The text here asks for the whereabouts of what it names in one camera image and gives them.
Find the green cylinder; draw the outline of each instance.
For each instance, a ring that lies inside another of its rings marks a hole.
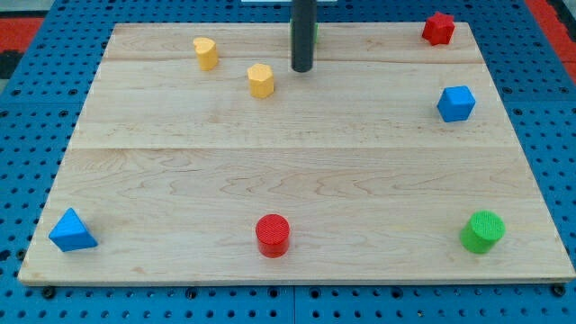
[[[460,232],[460,241],[470,252],[483,254],[490,251],[504,233],[504,222],[496,213],[477,211]]]

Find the colored block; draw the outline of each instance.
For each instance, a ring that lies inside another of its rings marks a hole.
[[[216,42],[206,37],[198,37],[193,41],[200,70],[210,71],[218,65],[218,50]]]
[[[454,33],[454,17],[450,14],[436,12],[426,19],[426,25],[422,32],[422,38],[428,40],[432,46],[448,44]]]
[[[484,254],[502,239],[504,233],[504,222],[496,213],[477,211],[460,232],[460,241],[470,252]]]
[[[459,122],[468,119],[475,104],[468,86],[461,85],[445,88],[437,107],[444,122]]]
[[[256,98],[266,98],[274,92],[274,74],[266,64],[256,63],[247,70],[250,94]]]
[[[256,225],[258,249],[265,257],[281,257],[290,246],[290,224],[278,214],[262,217]]]
[[[49,234],[49,239],[51,239],[62,252],[81,248],[93,248],[98,245],[72,208],[69,208],[64,213],[64,216],[60,218]]]

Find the blue triangular prism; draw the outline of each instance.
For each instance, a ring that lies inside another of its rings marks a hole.
[[[62,252],[80,248],[93,248],[98,245],[86,226],[82,223],[76,212],[69,208],[58,221],[48,238],[56,244]]]

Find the red cylinder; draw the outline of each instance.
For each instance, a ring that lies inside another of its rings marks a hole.
[[[281,257],[290,246],[290,224],[278,214],[262,217],[256,225],[258,249],[265,257]]]

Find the wood grain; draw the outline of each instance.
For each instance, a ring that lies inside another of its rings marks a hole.
[[[574,276],[467,24],[430,47],[421,23],[322,24],[311,73],[289,68],[286,24],[119,24],[19,277],[30,285],[500,284]],[[192,39],[218,42],[197,70]],[[249,95],[246,68],[274,69]],[[446,124],[445,86],[477,105]],[[74,207],[99,241],[61,253]],[[487,255],[459,230],[490,209]],[[266,213],[292,226],[257,251]]]

